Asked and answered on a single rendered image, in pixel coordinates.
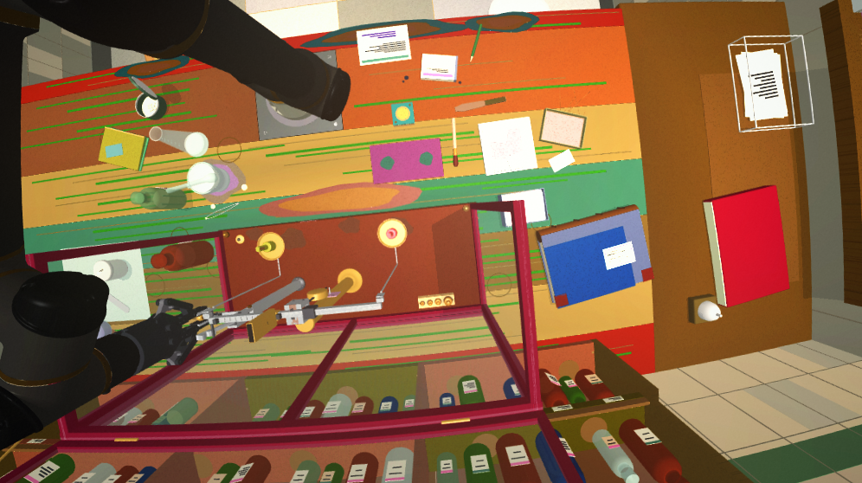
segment bottle label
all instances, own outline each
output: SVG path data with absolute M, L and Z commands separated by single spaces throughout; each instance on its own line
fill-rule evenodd
M 386 463 L 386 472 L 383 474 L 383 483 L 390 483 L 391 481 L 404 481 L 406 473 L 406 460 L 390 460 Z
M 509 457 L 509 466 L 520 467 L 530 464 L 530 456 L 527 455 L 524 446 L 509 446 L 505 449 L 505 454 Z
M 341 406 L 341 401 L 329 401 L 324 407 L 324 414 L 337 413 L 339 406 Z
M 74 481 L 74 483 L 86 483 L 93 477 L 95 477 L 96 472 L 87 472 L 80 475 L 80 477 Z
M 572 448 L 569 446 L 569 443 L 566 442 L 566 439 L 560 436 L 560 442 L 563 444 L 563 449 L 566 450 L 566 454 L 572 459 L 575 458 L 575 453 L 572 451 Z
M 470 468 L 473 470 L 473 473 L 491 472 L 488 455 L 470 455 Z
M 306 483 L 306 476 L 308 475 L 308 470 L 297 470 L 293 473 L 293 477 L 290 480 L 290 483 Z
M 351 472 L 347 476 L 347 483 L 360 483 L 365 479 L 365 470 L 368 469 L 367 464 L 355 464 L 351 467 Z
M 27 481 L 31 481 L 31 483 L 40 483 L 45 478 L 47 478 L 49 475 L 51 475 L 52 473 L 56 472 L 59 469 L 60 469 L 60 465 L 58 465 L 58 464 L 56 464 L 50 460 L 46 460 L 45 463 L 42 464 L 40 467 L 38 467 L 36 470 L 25 475 L 24 479 L 26 479 Z
M 616 443 L 613 436 L 603 436 L 601 441 L 605 442 L 605 445 L 608 446 L 608 449 L 616 449 L 620 446 L 620 444 Z
M 638 430 L 634 431 L 634 433 L 636 435 L 638 435 L 638 438 L 643 440 L 643 442 L 645 444 L 647 444 L 648 446 L 652 446 L 653 444 L 660 444 L 661 443 L 661 440 L 659 440 L 659 437 L 654 435 L 653 431 L 649 430 L 646 427 L 639 428 Z
M 230 483 L 239 483 L 240 481 L 246 479 L 246 474 L 249 470 L 251 470 L 252 466 L 254 466 L 253 462 L 242 465 L 240 469 L 236 471 L 236 475 L 233 477 L 233 479 L 230 480 Z

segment purple card with green dots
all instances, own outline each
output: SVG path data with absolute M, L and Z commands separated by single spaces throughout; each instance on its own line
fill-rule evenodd
M 443 178 L 443 151 L 439 139 L 372 145 L 374 184 Z

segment book label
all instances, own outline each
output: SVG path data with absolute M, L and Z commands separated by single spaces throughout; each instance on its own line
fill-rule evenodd
M 560 442 L 563 444 L 563 449 L 565 449 L 565 450 L 566 450 L 566 454 L 567 454 L 569 457 L 571 457 L 572 459 L 574 459 L 574 458 L 575 458 L 575 453 L 572 451 L 572 448 L 571 448 L 571 446 L 569 445 L 569 443 L 568 443 L 568 442 L 566 442 L 566 439 L 565 439 L 565 438 L 563 438 L 562 436 L 560 436 Z
M 30 481 L 31 483 L 41 483 L 41 481 L 44 481 L 45 478 L 47 478 L 49 475 L 59 469 L 60 465 L 50 460 L 46 460 L 45 463 L 38 467 L 36 470 L 25 475 L 24 479 Z
M 605 268 L 608 270 L 626 266 L 635 261 L 634 246 L 630 241 L 619 246 L 604 248 L 601 252 L 605 255 Z
M 386 463 L 386 472 L 383 473 L 383 483 L 392 481 L 404 481 L 407 474 L 406 460 L 390 460 Z
M 365 470 L 367 469 L 367 464 L 355 464 L 351 466 L 351 472 L 347 475 L 347 483 L 360 483 L 365 479 Z
M 293 477 L 290 479 L 290 483 L 306 483 L 307 475 L 308 470 L 297 470 L 293 473 Z
M 233 479 L 230 480 L 230 483 L 239 483 L 240 481 L 246 479 L 246 474 L 249 470 L 251 470 L 252 466 L 254 466 L 253 462 L 242 465 L 240 469 L 236 471 L 236 475 L 233 477 Z
M 653 431 L 649 430 L 646 427 L 639 428 L 638 430 L 634 431 L 634 433 L 636 435 L 638 435 L 638 438 L 643 440 L 643 442 L 645 444 L 647 444 L 648 446 L 652 446 L 653 444 L 660 444 L 661 443 L 661 440 L 659 440 L 659 437 L 654 435 Z
M 605 445 L 608 446 L 608 449 L 616 449 L 620 446 L 620 444 L 616 443 L 613 436 L 604 436 L 601 441 L 605 442 Z
M 509 446 L 505 449 L 505 454 L 509 457 L 509 466 L 520 467 L 530 464 L 530 457 L 524 446 Z
M 470 468 L 473 470 L 473 473 L 491 472 L 488 455 L 470 455 Z
M 95 476 L 96 476 L 96 472 L 82 473 L 80 475 L 80 477 L 74 481 L 74 483 L 86 483 L 87 481 L 91 480 Z
M 339 406 L 341 406 L 341 401 L 329 401 L 324 407 L 324 414 L 335 414 L 338 412 Z

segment clear bottle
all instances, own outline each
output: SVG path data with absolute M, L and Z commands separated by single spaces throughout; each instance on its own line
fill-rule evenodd
M 595 431 L 593 445 L 599 450 L 608 467 L 626 483 L 638 483 L 640 476 L 634 472 L 634 464 L 616 439 L 605 429 Z

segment brown table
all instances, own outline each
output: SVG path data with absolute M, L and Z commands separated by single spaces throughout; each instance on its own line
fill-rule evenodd
M 740 133 L 727 44 L 789 34 L 784 3 L 633 3 L 626 24 L 638 108 L 655 367 L 667 370 L 811 338 L 811 262 L 802 131 Z M 774 184 L 790 288 L 688 321 L 687 299 L 715 294 L 703 201 Z

